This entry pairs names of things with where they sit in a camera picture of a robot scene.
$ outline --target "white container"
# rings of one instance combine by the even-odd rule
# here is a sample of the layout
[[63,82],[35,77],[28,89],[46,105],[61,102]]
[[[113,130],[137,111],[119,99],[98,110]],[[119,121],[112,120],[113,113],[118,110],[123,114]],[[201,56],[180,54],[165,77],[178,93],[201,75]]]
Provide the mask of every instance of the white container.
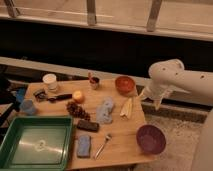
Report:
[[55,74],[44,75],[43,82],[47,85],[48,91],[56,92],[58,90],[57,77]]

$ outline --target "yellow object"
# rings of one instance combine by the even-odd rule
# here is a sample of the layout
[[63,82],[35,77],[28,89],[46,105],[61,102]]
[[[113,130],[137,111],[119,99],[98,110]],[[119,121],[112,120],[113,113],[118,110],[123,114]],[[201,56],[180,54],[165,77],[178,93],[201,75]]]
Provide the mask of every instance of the yellow object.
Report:
[[82,103],[84,101],[84,94],[82,93],[82,91],[79,90],[74,91],[72,98],[76,103]]
[[132,115],[132,98],[128,98],[128,100],[124,103],[120,116],[126,116],[128,119],[131,118]]

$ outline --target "cup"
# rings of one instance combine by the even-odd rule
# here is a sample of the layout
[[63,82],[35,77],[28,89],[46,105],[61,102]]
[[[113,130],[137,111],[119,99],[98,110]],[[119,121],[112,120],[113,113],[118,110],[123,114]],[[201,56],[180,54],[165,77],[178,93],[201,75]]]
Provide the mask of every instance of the cup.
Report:
[[55,74],[44,75],[43,82],[47,85],[48,91],[56,92],[58,90],[57,77]]
[[90,85],[93,90],[96,90],[100,85],[100,79],[98,77],[92,77],[92,81],[90,81]]
[[23,100],[20,104],[20,109],[29,116],[35,115],[37,112],[32,100]]

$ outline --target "wooden tabletop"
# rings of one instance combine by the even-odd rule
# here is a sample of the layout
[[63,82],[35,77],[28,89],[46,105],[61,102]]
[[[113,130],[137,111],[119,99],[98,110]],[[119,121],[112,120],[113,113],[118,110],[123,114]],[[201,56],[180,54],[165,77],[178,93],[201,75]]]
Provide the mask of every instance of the wooden tabletop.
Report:
[[[36,102],[33,93],[41,88],[44,88],[48,95],[58,95],[65,93],[73,93],[76,90],[81,90],[85,95],[85,101],[81,106],[91,115],[91,121],[96,121],[96,108],[105,97],[112,97],[115,101],[115,107],[112,111],[112,124],[101,125],[98,133],[91,133],[81,130],[75,131],[74,146],[70,150],[70,160],[67,165],[67,170],[105,167],[115,165],[129,165],[143,162],[150,162],[155,159],[153,155],[145,155],[140,150],[136,142],[137,129],[146,124],[144,113],[142,111],[141,103],[137,97],[135,89],[135,97],[133,99],[132,116],[127,118],[120,117],[121,107],[127,100],[127,97],[120,95],[114,85],[114,79],[101,80],[100,87],[97,90],[92,90],[88,80],[83,81],[63,81],[59,82],[59,91],[57,94],[49,93],[43,83],[31,83],[28,86],[25,98],[32,99],[38,109],[38,116],[59,116],[69,115],[66,109],[66,104],[69,100],[59,101],[51,104],[48,101]],[[103,144],[105,135],[111,133],[112,139],[107,143],[106,147],[94,160],[92,156],[96,153],[98,148]],[[91,158],[80,159],[77,158],[76,149],[78,136],[88,134],[91,136]]]

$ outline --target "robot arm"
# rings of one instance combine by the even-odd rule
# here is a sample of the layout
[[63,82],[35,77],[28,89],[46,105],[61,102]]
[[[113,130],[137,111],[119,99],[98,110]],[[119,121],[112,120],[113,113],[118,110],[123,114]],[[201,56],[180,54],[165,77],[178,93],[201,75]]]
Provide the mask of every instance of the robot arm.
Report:
[[[178,59],[157,62],[149,68],[150,83],[142,90],[142,99],[150,98],[155,108],[160,107],[163,97],[168,95],[170,85],[190,93],[208,98],[213,103],[213,73],[184,69]],[[196,148],[191,171],[213,170],[213,109],[207,117]]]
[[151,81],[140,96],[143,100],[153,100],[156,109],[163,97],[171,92],[171,85],[213,101],[213,73],[185,70],[180,60],[173,59],[154,63],[149,68],[149,75]]

